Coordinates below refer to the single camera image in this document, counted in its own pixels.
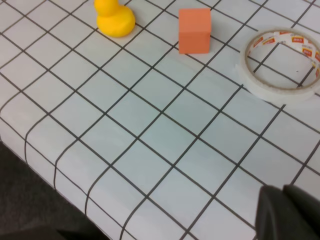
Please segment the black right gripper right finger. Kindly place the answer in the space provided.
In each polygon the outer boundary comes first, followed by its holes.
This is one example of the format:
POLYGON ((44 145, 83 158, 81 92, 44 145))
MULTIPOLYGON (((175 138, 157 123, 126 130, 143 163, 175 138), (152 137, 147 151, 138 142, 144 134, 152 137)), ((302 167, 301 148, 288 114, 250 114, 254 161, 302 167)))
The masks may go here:
POLYGON ((295 205, 314 233, 320 237, 320 201, 295 185, 285 185, 283 193, 295 205))

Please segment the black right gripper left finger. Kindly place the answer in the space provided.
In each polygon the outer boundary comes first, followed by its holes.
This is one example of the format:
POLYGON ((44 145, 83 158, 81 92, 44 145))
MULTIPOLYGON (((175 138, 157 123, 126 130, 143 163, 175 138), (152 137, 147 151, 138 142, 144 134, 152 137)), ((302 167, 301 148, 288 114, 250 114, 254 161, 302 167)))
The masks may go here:
POLYGON ((310 239, 310 226, 289 197, 273 186, 259 191, 255 231, 259 240, 310 239))

